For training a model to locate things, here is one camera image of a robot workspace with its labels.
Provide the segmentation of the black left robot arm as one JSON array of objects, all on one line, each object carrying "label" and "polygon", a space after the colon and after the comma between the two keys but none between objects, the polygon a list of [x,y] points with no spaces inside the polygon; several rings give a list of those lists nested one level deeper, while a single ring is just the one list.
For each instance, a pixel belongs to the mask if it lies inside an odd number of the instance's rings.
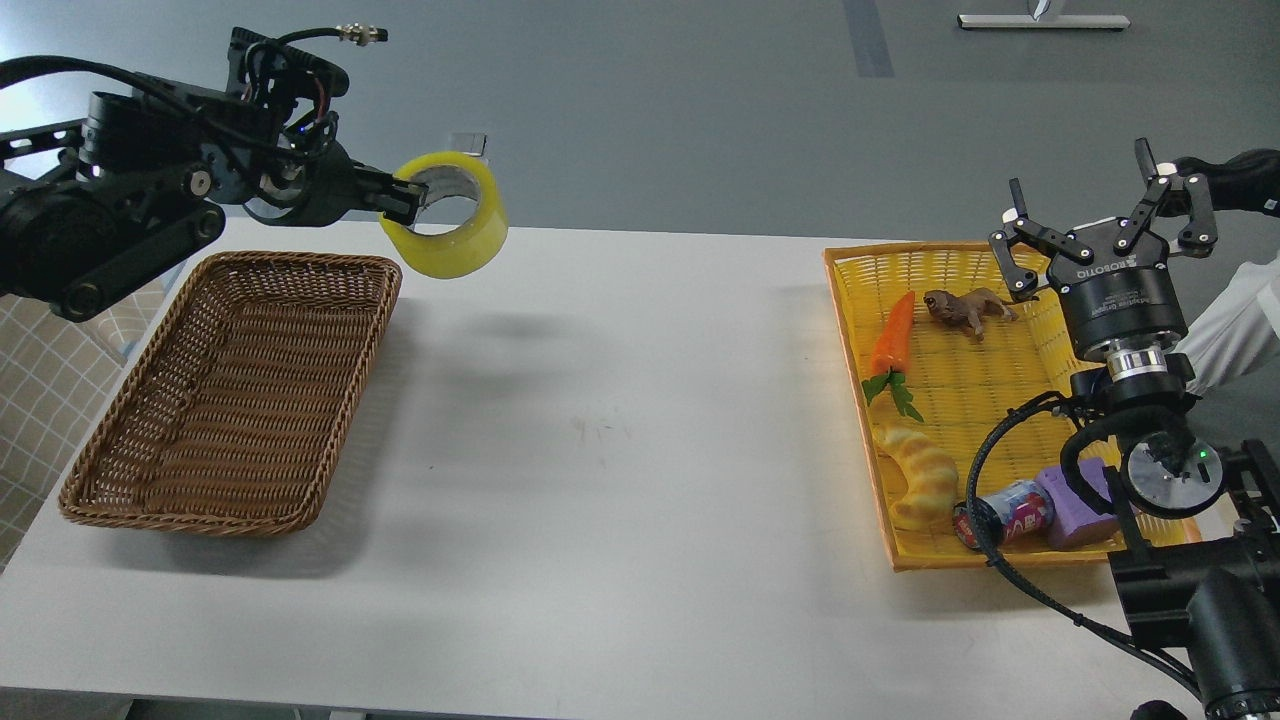
[{"label": "black left robot arm", "polygon": [[3,160],[55,152],[41,176],[3,170],[1,287],[87,322],[218,240],[225,210],[266,225],[325,227],[349,211],[411,225],[430,184],[356,161],[337,138],[338,65],[300,47],[388,32],[349,23],[268,36],[236,27],[221,90],[73,56],[3,63],[3,87],[64,73],[123,83],[81,119],[3,135]]}]

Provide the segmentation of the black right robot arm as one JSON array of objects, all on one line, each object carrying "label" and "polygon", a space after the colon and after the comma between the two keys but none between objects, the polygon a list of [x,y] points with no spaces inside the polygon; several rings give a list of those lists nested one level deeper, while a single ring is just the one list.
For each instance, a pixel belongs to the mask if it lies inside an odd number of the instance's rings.
[{"label": "black right robot arm", "polygon": [[[1203,441],[1188,425],[1188,332],[1169,263],[1207,258],[1219,232],[1202,174],[1158,163],[1135,142],[1146,190],[1125,217],[1070,231],[1034,220],[1020,182],[989,236],[1018,302],[1050,291],[1071,355],[1085,364],[1066,392],[1048,391],[1006,416],[975,452],[963,495],[986,561],[1010,584],[1075,626],[1170,676],[1206,719],[1277,716],[1277,464],[1257,439]],[[1107,564],[1125,628],[1074,611],[1004,556],[979,506],[988,455],[1015,427],[1051,413],[1075,430],[1059,455],[1066,487],[1117,521]]]}]

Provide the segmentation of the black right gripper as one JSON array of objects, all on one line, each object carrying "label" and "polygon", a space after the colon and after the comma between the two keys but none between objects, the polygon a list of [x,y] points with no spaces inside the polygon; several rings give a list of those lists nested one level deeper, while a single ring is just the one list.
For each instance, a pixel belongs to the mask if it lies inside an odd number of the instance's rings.
[{"label": "black right gripper", "polygon": [[[1103,363],[1107,352],[1125,342],[1171,348],[1185,337],[1188,324],[1169,258],[1207,258],[1219,241],[1207,177],[1181,176],[1174,164],[1158,164],[1147,138],[1134,141],[1134,154],[1146,191],[1129,217],[1056,231],[1030,219],[1021,182],[1011,178],[1012,206],[988,238],[1015,304],[1046,290],[1059,293],[1071,351],[1087,363]],[[1165,210],[1187,219],[1167,236],[1152,229]],[[1019,264],[1018,245],[1050,264],[1042,272]]]}]

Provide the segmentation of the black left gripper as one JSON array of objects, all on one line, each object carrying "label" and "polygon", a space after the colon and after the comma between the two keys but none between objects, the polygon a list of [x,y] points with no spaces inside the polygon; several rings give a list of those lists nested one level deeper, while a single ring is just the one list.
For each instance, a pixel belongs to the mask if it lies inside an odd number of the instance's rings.
[{"label": "black left gripper", "polygon": [[302,167],[284,190],[268,191],[260,201],[266,225],[324,227],[348,211],[375,211],[398,225],[413,225],[422,209],[420,199],[430,184],[403,179],[356,161],[339,142]]}]

